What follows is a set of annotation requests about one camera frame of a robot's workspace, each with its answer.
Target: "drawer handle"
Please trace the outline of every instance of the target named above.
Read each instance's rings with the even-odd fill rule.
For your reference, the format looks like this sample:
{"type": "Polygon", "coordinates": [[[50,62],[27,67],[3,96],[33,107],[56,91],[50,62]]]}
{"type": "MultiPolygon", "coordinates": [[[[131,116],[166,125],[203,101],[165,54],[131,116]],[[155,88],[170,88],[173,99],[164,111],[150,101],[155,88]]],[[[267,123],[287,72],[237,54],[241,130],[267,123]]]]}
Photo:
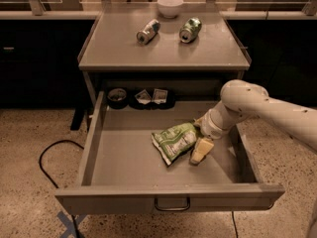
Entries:
{"type": "Polygon", "coordinates": [[[188,210],[190,208],[190,198],[187,197],[187,205],[184,207],[169,207],[169,208],[160,207],[159,200],[157,198],[155,198],[155,207],[159,211],[184,211],[184,210],[188,210]]]}

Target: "silver can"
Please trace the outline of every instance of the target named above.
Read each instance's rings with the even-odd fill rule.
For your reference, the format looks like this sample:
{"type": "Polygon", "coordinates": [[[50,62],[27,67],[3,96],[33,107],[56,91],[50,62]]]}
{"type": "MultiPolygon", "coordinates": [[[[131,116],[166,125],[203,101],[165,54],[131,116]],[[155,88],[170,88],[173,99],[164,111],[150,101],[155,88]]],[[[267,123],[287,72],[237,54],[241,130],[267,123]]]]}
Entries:
{"type": "Polygon", "coordinates": [[[199,31],[201,30],[202,23],[198,18],[190,18],[179,30],[179,39],[183,43],[190,43],[194,41],[199,31]]]}
{"type": "Polygon", "coordinates": [[[147,44],[159,31],[160,23],[153,19],[149,21],[138,33],[137,40],[139,44],[147,44]]]}

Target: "can lid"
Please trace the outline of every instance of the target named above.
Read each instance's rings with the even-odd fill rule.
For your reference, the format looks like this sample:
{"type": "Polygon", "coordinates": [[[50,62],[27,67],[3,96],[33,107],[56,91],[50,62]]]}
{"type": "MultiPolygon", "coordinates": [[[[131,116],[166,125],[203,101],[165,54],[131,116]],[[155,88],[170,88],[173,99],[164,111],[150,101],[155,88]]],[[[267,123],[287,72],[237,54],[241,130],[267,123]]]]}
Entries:
{"type": "Polygon", "coordinates": [[[137,33],[137,39],[139,44],[146,44],[149,42],[149,36],[142,31],[137,33]]]}
{"type": "Polygon", "coordinates": [[[179,32],[179,38],[184,43],[190,43],[192,38],[192,32],[190,29],[183,29],[179,32]]]}

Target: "black cable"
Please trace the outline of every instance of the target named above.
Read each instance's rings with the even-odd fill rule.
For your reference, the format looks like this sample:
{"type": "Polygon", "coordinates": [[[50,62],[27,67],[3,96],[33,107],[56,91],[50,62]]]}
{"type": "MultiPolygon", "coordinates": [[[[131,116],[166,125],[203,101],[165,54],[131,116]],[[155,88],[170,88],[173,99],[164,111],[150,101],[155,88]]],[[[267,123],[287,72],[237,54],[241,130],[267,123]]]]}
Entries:
{"type": "Polygon", "coordinates": [[[234,211],[231,212],[231,217],[232,217],[232,222],[234,223],[234,227],[235,227],[236,238],[238,238],[239,235],[238,235],[238,229],[237,229],[237,225],[236,225],[236,220],[235,220],[235,213],[234,213],[234,211]]]}
{"type": "MultiPolygon", "coordinates": [[[[71,144],[74,144],[76,145],[77,147],[83,149],[83,147],[81,145],[79,145],[78,143],[72,141],[72,140],[59,140],[59,141],[56,141],[52,144],[50,144],[48,147],[46,147],[41,155],[40,155],[40,158],[39,158],[39,166],[40,166],[40,169],[41,171],[44,173],[44,175],[46,175],[46,177],[51,181],[51,183],[53,184],[53,186],[55,188],[58,188],[58,185],[57,183],[53,180],[53,178],[51,178],[51,176],[46,172],[46,170],[43,168],[43,165],[42,165],[42,158],[44,156],[44,154],[53,146],[57,145],[57,144],[61,144],[61,143],[71,143],[71,144]]],[[[76,219],[75,219],[75,216],[74,215],[71,215],[71,219],[72,219],[72,223],[73,223],[73,227],[74,227],[74,230],[75,230],[75,235],[76,235],[76,238],[80,238],[80,234],[79,234],[79,230],[78,230],[78,226],[77,226],[77,222],[76,222],[76,219]]]]}

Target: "drawer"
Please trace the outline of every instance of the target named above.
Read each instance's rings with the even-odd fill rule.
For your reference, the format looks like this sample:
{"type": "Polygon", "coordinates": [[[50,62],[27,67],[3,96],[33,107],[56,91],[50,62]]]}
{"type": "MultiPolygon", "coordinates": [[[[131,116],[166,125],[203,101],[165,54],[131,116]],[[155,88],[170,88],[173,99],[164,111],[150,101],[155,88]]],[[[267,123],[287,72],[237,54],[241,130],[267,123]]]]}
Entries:
{"type": "Polygon", "coordinates": [[[283,186],[263,183],[239,125],[215,140],[199,166],[189,164],[189,154],[164,164],[151,133],[199,118],[214,102],[114,110],[105,95],[95,105],[77,184],[55,192],[69,214],[264,210],[283,195],[283,186]]]}

